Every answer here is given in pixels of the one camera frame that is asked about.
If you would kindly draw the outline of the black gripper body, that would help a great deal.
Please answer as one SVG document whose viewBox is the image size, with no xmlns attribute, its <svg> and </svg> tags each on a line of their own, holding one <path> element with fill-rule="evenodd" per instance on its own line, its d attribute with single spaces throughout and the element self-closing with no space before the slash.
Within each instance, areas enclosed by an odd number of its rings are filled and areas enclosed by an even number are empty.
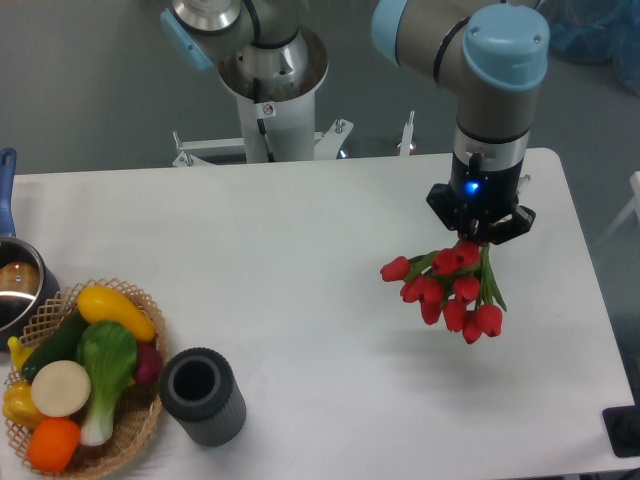
<svg viewBox="0 0 640 480">
<path fill-rule="evenodd" d="M 466 230 L 472 219 L 488 224 L 488 243 L 499 245 L 531 230 L 536 213 L 519 203 L 522 162 L 491 171 L 489 159 L 474 153 L 452 157 L 449 182 L 432 186 L 426 202 L 450 231 Z"/>
</svg>

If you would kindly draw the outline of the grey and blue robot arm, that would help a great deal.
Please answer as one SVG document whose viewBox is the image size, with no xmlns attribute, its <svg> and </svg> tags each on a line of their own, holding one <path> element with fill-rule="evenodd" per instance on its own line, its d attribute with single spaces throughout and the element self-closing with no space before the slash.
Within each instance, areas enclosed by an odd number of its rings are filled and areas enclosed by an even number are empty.
<svg viewBox="0 0 640 480">
<path fill-rule="evenodd" d="M 534 212 L 518 185 L 547 70 L 549 27 L 534 1 L 382 1 L 375 48 L 458 100 L 449 181 L 428 205 L 461 238 L 501 244 L 527 233 Z M 160 16 L 183 59 L 215 68 L 235 96 L 247 160 L 311 160 L 315 93 L 328 70 L 320 38 L 296 1 L 174 1 Z"/>
</svg>

